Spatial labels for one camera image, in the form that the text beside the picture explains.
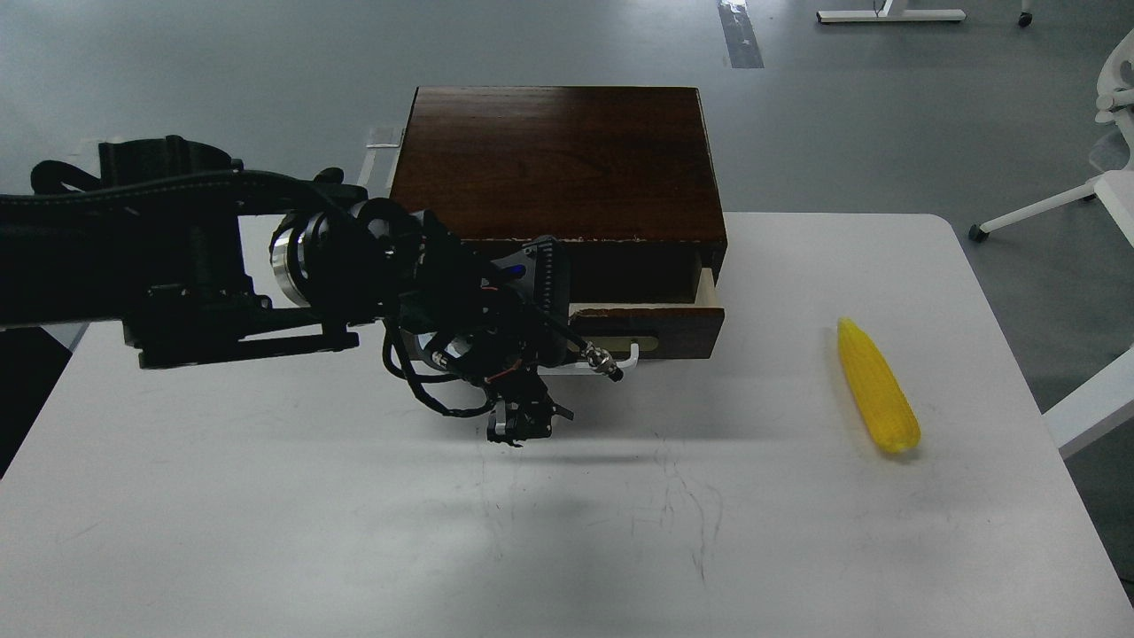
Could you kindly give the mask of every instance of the white table leg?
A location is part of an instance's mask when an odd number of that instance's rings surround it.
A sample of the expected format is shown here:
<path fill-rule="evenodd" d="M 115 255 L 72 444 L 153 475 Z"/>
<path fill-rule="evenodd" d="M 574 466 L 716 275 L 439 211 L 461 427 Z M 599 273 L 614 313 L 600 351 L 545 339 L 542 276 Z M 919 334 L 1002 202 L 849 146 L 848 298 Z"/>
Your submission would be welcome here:
<path fill-rule="evenodd" d="M 960 22 L 960 9 L 906 9 L 908 0 L 886 0 L 879 11 L 818 11 L 819 22 L 830 23 L 886 23 L 886 22 Z"/>
<path fill-rule="evenodd" d="M 1091 377 L 1043 415 L 1067 459 L 1134 417 L 1134 350 Z"/>
<path fill-rule="evenodd" d="M 968 238 L 978 241 L 984 240 L 992 230 L 997 230 L 1008 226 L 1009 223 L 1015 223 L 1017 221 L 1027 219 L 1029 216 L 1035 216 L 1036 214 L 1051 210 L 1053 207 L 1059 207 L 1064 204 L 1069 204 L 1075 199 L 1081 199 L 1083 197 L 1094 194 L 1094 182 L 1098 181 L 1098 177 L 1090 179 L 1086 184 L 1082 186 L 1076 186 L 1070 190 L 1064 190 L 1058 195 L 1052 195 L 1046 199 L 1035 202 L 1034 204 L 1025 205 L 1022 209 L 1014 210 L 1008 214 L 1001 214 L 996 219 L 990 219 L 980 226 L 974 226 L 968 231 Z"/>

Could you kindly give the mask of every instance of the open drawer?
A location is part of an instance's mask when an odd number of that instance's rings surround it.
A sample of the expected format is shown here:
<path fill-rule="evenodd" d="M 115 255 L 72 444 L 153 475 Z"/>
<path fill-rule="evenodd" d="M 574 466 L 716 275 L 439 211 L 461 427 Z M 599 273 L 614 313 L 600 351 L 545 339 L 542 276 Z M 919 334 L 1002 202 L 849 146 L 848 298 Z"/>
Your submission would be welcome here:
<path fill-rule="evenodd" d="M 570 327 L 611 354 L 637 342 L 641 359 L 709 359 L 725 323 L 712 270 L 704 267 L 693 303 L 573 303 Z"/>

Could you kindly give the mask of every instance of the chair leg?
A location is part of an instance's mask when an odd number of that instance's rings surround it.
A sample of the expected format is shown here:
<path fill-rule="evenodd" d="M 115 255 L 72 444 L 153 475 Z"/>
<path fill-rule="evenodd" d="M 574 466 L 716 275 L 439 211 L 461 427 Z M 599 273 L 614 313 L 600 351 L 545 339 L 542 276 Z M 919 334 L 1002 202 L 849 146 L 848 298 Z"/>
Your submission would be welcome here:
<path fill-rule="evenodd" d="M 1083 184 L 1082 186 L 1076 186 L 1070 190 L 1065 190 L 1063 193 L 1059 193 L 1058 195 L 1048 197 L 1040 202 L 1035 202 L 1032 205 L 1025 205 L 1019 210 L 1014 210 L 1008 214 L 997 216 L 996 219 L 990 219 L 984 223 L 973 224 L 973 227 L 968 229 L 968 238 L 974 241 L 983 241 L 984 239 L 988 238 L 989 232 L 991 232 L 992 230 L 1004 228 L 1009 223 L 1015 223 L 1023 219 L 1027 219 L 1029 216 L 1034 216 L 1041 212 L 1051 210 L 1053 207 L 1059 207 L 1064 204 L 1069 204 L 1075 199 L 1093 195 L 1095 180 L 1097 178 L 1091 179 L 1090 181 Z"/>
<path fill-rule="evenodd" d="M 1019 20 L 1016 22 L 1019 26 L 1027 26 L 1032 24 L 1032 0 L 1024 0 L 1019 6 Z"/>

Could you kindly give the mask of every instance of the drawer handle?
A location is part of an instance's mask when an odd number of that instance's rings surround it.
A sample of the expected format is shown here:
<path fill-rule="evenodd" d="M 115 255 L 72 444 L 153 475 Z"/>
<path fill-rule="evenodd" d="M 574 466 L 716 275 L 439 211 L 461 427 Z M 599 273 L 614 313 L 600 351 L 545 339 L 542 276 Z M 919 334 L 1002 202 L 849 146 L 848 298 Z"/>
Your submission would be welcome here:
<path fill-rule="evenodd" d="M 631 342 L 631 356 L 618 363 L 618 369 L 623 373 L 628 373 L 637 367 L 638 358 L 638 344 L 637 342 Z M 585 361 L 579 361 L 577 364 L 567 364 L 564 366 L 557 366 L 555 368 L 540 368 L 541 375 L 552 375 L 552 376 L 567 376 L 567 375 L 589 375 L 594 378 L 599 378 L 591 367 L 586 365 Z"/>

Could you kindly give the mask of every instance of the tape strip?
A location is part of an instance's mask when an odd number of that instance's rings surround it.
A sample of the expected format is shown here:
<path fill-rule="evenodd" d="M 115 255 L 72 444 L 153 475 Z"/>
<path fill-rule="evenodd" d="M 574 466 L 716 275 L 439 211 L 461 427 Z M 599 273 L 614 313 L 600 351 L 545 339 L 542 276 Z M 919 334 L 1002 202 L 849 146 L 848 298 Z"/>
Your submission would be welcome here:
<path fill-rule="evenodd" d="M 756 46 L 756 34 L 748 19 L 746 0 L 717 0 L 720 26 L 725 29 L 725 44 L 733 68 L 764 68 L 764 60 Z"/>

